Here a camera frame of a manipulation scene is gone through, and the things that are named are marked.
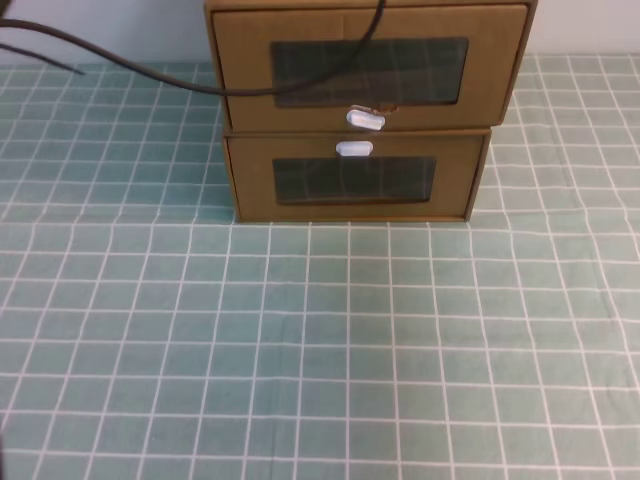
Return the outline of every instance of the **drawer window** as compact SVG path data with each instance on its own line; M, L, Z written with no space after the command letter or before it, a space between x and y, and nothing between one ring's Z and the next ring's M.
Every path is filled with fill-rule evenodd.
M326 71L356 47L355 41L271 43L274 86L307 80ZM453 105L458 102L467 38L372 40L352 68L299 92L277 95L288 107Z
M435 157L273 160L279 204L428 202Z

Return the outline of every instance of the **stacked drawers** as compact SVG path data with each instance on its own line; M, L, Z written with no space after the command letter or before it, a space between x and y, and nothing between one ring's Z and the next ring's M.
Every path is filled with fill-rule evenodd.
M345 73L289 94L225 99L237 218L468 219L536 6L480 1L388 0L373 40ZM261 89L312 78L354 49L375 6L208 0L220 83ZM362 111L383 117L382 129L356 126L349 113Z

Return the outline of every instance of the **grid tablecloth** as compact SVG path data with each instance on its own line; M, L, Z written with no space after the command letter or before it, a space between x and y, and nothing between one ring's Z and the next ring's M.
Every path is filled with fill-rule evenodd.
M640 57L527 57L468 225L235 225L217 100L83 68L0 69L8 480L640 478Z

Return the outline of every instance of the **wire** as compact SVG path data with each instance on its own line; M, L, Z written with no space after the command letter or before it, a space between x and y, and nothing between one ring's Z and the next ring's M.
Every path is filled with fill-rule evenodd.
M99 57L109 60L116 65L120 65L127 70L131 70L145 77L157 80L158 82L166 83L167 85L172 85L178 88L183 88L185 90L191 90L193 92L206 93L210 95L219 95L223 97L262 97L266 95L282 95L298 90L304 90L314 85L324 83L327 80L348 70L352 66L353 62L362 54L362 52L364 52L365 48L369 45L371 38L378 29L378 25L380 24L380 19L382 18L385 7L386 0L378 0L375 14L373 15L373 19L371 20L371 23L369 24L369 27L367 28L364 35L360 38L360 40L358 40L358 43L353 51L350 54L346 55L339 62L336 62L333 67L316 75L315 77L304 80L302 82L294 83L291 85L284 85L282 87L260 89L224 89L185 82L175 77L164 75L163 73L160 73L151 68L147 68L143 65L131 62L125 58L120 57L119 55L116 55L115 53L105 50L102 47L78 38L75 35L71 35L70 33L63 32L62 30L58 30L57 28L49 27L47 25L42 25L35 22L16 19L0 19L0 28L17 28L20 30L31 30L34 32L56 37L60 40L64 40L65 42L72 43L80 48L95 53Z
M6 43L0 43L0 50L6 50L7 52L17 53L18 55L24 55L25 57L35 58L36 60L48 63L49 65L61 68L62 70L77 73L78 75L84 75L83 71L77 70L69 65L65 65L64 63L60 63L53 58L49 58L44 55L40 55L39 53L32 52L31 50L14 47L13 45L7 45Z

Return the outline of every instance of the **drawer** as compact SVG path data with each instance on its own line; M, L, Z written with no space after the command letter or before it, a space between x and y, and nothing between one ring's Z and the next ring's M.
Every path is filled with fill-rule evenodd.
M225 144L241 221L462 221L489 138L482 130L237 136ZM369 142L371 151L341 156L341 142Z
M384 131L498 125L532 10L524 3L389 7L348 72L290 94L228 98L230 127L349 132L353 105L392 111ZM373 14L373 8L214 12L219 78L243 89L307 80L352 51Z

